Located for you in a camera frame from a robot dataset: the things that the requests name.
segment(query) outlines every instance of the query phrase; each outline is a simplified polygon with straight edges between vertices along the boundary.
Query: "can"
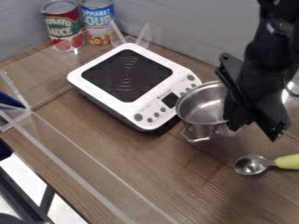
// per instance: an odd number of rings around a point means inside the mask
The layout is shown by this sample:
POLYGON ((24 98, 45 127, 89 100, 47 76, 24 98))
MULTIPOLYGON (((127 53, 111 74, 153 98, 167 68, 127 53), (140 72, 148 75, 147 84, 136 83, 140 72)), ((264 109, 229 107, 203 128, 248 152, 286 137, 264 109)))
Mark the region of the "can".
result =
POLYGON ((112 1, 83 0, 80 9, 88 42, 97 46, 109 45, 112 39, 109 21, 115 19, 115 7, 112 1))
POLYGON ((77 3, 72 0, 51 0, 41 6, 53 48, 71 52, 84 45, 83 27, 77 3))

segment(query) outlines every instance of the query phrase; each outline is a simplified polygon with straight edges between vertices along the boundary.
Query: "green spoon handle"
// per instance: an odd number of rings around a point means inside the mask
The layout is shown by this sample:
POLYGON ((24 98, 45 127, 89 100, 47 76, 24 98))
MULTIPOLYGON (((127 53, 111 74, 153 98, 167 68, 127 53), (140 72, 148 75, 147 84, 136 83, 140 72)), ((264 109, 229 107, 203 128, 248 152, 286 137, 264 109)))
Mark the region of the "green spoon handle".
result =
POLYGON ((279 157, 275 160, 275 165, 280 169, 299 170, 299 154, 287 157, 279 157))

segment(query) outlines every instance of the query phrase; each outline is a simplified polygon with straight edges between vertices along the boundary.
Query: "metal spoon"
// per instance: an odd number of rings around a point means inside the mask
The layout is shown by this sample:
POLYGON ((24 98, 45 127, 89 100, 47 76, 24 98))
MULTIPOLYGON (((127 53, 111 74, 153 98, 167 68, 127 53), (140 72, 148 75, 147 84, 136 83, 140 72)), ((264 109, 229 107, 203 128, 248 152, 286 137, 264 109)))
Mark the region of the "metal spoon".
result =
POLYGON ((299 170, 299 154, 268 160, 259 155, 245 155, 235 160, 235 171, 240 175, 257 175, 267 168, 276 166, 280 169, 299 170))

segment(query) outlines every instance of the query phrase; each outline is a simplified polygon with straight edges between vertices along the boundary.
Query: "stainless steel pot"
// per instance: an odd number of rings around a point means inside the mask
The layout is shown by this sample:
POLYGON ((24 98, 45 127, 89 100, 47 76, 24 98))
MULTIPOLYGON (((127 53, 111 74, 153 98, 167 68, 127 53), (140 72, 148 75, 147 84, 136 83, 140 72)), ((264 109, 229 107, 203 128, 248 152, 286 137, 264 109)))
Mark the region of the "stainless steel pot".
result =
POLYGON ((177 101, 176 113, 185 123, 181 135, 191 144, 236 135, 223 120, 225 95, 225 86, 213 81, 196 87, 177 101))

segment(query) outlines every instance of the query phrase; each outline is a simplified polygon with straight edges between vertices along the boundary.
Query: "black cooking surface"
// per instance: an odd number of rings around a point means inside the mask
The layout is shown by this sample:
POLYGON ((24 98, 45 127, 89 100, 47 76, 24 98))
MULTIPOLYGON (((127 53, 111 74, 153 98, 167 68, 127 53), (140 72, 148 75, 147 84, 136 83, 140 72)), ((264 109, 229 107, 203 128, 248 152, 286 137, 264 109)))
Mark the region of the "black cooking surface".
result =
POLYGON ((121 102, 133 102, 172 73, 139 53, 124 50, 87 70, 81 77, 121 102))

